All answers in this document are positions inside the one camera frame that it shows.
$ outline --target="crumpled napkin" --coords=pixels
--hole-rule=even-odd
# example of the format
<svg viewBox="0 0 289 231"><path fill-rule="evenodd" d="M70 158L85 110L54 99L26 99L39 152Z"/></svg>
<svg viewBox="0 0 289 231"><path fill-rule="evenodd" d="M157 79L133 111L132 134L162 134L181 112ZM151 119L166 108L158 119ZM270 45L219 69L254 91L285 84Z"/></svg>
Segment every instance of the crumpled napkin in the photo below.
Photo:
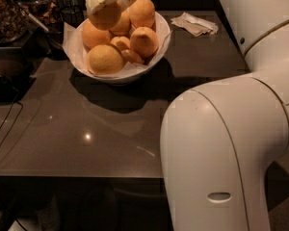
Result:
<svg viewBox="0 0 289 231"><path fill-rule="evenodd" d="M179 17L172 18L171 24L186 29L192 35L198 37L202 34L217 34L219 27L216 23L183 13Z"/></svg>

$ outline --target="countertop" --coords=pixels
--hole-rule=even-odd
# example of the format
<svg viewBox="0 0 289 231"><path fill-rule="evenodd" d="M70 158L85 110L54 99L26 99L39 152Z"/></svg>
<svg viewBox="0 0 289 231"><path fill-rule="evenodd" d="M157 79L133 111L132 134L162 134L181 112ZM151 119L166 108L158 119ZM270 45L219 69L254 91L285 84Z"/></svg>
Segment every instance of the countertop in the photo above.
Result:
<svg viewBox="0 0 289 231"><path fill-rule="evenodd" d="M172 100L247 67L215 12L189 12L220 27L198 38L171 25L182 12L158 13L171 26L170 48L132 84L108 86L69 60L43 59L21 100L0 104L0 175L163 177L160 127Z"/></svg>

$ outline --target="table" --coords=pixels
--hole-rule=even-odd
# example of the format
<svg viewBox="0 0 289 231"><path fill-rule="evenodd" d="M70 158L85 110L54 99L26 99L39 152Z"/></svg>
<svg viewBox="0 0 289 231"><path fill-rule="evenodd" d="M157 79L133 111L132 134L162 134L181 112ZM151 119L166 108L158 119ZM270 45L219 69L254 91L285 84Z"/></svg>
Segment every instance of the table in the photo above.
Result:
<svg viewBox="0 0 289 231"><path fill-rule="evenodd" d="M171 23L182 12L159 12ZM140 80L112 87L72 64L45 58L23 98L0 104L0 176L163 178L160 127L185 90L241 75L247 67L216 13L189 12L216 22L198 38L171 25L165 57Z"/></svg>

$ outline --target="white bowl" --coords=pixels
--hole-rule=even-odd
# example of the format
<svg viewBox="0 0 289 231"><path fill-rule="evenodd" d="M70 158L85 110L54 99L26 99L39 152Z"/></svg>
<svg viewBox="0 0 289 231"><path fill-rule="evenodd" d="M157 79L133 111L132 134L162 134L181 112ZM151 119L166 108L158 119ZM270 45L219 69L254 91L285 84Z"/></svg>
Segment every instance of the white bowl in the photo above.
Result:
<svg viewBox="0 0 289 231"><path fill-rule="evenodd" d="M153 68L165 55L171 42L171 29L165 18L155 13L156 35L159 39L159 49L151 61L146 65L127 63L122 71L117 74L94 76L87 69L88 49L82 42L81 31L85 21L77 29L68 24L65 25L65 40L63 48L69 57L71 63L78 71L93 78L94 80L109 85L126 85L146 74Z"/></svg>

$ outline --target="bowl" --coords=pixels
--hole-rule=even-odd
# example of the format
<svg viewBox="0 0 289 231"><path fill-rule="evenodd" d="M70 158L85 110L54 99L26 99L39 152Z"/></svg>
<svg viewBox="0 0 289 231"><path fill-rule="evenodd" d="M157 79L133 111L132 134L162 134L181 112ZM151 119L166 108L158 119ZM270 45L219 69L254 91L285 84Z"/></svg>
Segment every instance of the bowl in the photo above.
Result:
<svg viewBox="0 0 289 231"><path fill-rule="evenodd" d="M171 29L165 18L155 13L155 32L159 39L159 49L147 64L127 63L123 70L116 74L94 76L87 69L87 54L89 49L84 45L81 38L81 31L86 20L76 29L65 23L65 36L63 48L73 66L81 73L94 80L109 85L126 85L141 78L148 73L165 55L171 42Z"/></svg>

